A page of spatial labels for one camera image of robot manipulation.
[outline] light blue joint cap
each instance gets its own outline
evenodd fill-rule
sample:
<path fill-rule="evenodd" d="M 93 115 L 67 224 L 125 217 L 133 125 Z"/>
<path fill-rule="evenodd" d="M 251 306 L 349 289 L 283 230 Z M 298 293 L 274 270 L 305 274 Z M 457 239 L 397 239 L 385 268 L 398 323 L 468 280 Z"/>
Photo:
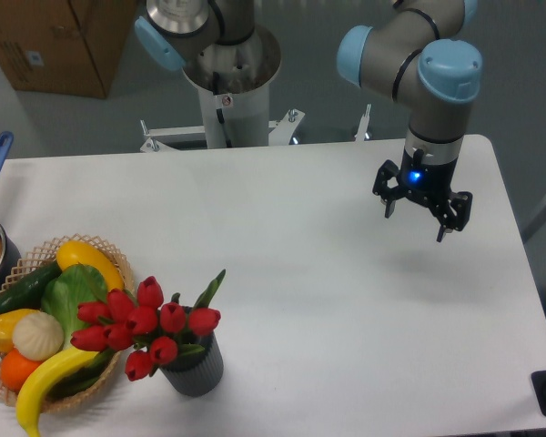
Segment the light blue joint cap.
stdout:
<path fill-rule="evenodd" d="M 472 101 L 480 92 L 483 59 L 477 48 L 464 41 L 440 39 L 420 54 L 419 77 L 436 97 L 449 103 Z"/>
<path fill-rule="evenodd" d="M 134 28 L 142 46 L 166 70 L 177 71 L 186 64 L 176 49 L 143 16 L 136 20 Z"/>
<path fill-rule="evenodd" d="M 477 0 L 463 0 L 465 2 L 465 16 L 463 17 L 463 27 L 468 25 L 477 12 Z"/>
<path fill-rule="evenodd" d="M 357 25 L 348 31 L 339 45 L 336 64 L 340 76 L 360 86 L 360 67 L 362 64 L 362 53 L 364 45 L 372 27 Z"/>

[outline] robotic arm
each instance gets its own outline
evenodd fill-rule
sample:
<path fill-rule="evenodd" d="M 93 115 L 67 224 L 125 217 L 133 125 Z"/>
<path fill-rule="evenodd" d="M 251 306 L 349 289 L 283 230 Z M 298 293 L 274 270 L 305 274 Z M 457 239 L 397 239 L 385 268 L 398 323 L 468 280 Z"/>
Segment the robotic arm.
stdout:
<path fill-rule="evenodd" d="M 198 90 L 209 148 L 268 143 L 268 85 L 281 54 L 255 24 L 254 0 L 147 0 L 136 35 L 164 68 Z"/>
<path fill-rule="evenodd" d="M 470 21 L 477 0 L 397 0 L 394 8 L 398 15 L 382 29 L 360 25 L 346 34 L 338 71 L 411 110 L 400 168 L 386 161 L 373 192 L 386 204 L 387 218 L 400 198 L 428 208 L 442 241 L 470 218 L 471 193 L 455 193 L 450 183 L 482 67 L 475 47 L 445 38 Z M 391 188 L 393 178 L 398 185 Z"/>

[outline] fruit basket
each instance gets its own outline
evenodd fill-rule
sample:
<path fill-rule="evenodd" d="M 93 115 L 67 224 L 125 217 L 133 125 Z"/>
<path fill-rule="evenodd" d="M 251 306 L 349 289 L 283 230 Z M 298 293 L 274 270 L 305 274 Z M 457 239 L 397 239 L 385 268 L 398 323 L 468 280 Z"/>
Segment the fruit basket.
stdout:
<path fill-rule="evenodd" d="M 134 289 L 134 278 L 127 262 L 126 256 L 121 253 L 121 251 L 113 244 L 108 241 L 101 239 L 100 237 L 89 237 L 87 235 L 78 235 L 75 234 L 72 237 L 62 237 L 57 239 L 52 239 L 51 241 L 46 241 L 42 246 L 35 247 L 32 251 L 27 252 L 26 256 L 20 259 L 16 267 L 12 268 L 11 274 L 6 278 L 5 283 L 2 285 L 0 293 L 8 290 L 15 284 L 18 280 L 23 278 L 25 275 L 33 271 L 34 269 L 45 265 L 49 262 L 55 262 L 56 252 L 58 249 L 69 240 L 83 241 L 89 245 L 99 249 L 118 269 L 124 283 L 126 290 Z M 42 412 L 60 412 L 62 410 L 69 409 L 71 407 L 77 406 L 91 395 L 99 391 L 106 383 L 109 375 L 114 371 L 119 360 L 119 355 L 121 352 L 114 354 L 111 361 L 107 364 L 106 368 L 101 373 L 99 379 L 88 389 L 81 391 L 73 396 L 69 396 L 57 401 L 46 400 L 43 404 Z M 0 352 L 0 364 L 4 358 L 4 354 Z M 7 387 L 4 386 L 0 380 L 0 400 L 3 401 L 8 406 L 16 405 L 16 393 L 10 391 Z"/>

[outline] flower pot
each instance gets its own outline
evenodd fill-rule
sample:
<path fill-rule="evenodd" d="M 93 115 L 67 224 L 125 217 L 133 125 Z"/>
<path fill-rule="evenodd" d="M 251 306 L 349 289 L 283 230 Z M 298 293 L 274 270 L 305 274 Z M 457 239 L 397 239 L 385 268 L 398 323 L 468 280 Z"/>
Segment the flower pot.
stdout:
<path fill-rule="evenodd" d="M 175 359 L 160 367 L 172 386 L 186 396 L 198 397 L 214 389 L 222 378 L 224 364 L 214 332 L 200 338 L 205 350 L 192 357 Z"/>

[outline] tulip bouquet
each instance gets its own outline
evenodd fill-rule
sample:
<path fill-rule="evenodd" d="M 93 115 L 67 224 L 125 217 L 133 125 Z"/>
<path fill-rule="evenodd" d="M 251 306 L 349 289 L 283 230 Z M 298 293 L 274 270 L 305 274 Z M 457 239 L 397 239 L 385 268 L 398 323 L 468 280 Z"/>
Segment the tulip bouquet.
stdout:
<path fill-rule="evenodd" d="M 198 339 L 212 334 L 220 312 L 208 307 L 225 277 L 222 270 L 193 307 L 179 304 L 176 293 L 164 303 L 164 293 L 153 276 L 142 281 L 136 296 L 125 290 L 107 293 L 106 302 L 79 304 L 77 317 L 91 326 L 73 333 L 71 344 L 83 351 L 123 351 L 131 346 L 126 361 L 130 381 L 152 376 L 171 362 L 204 352 Z"/>

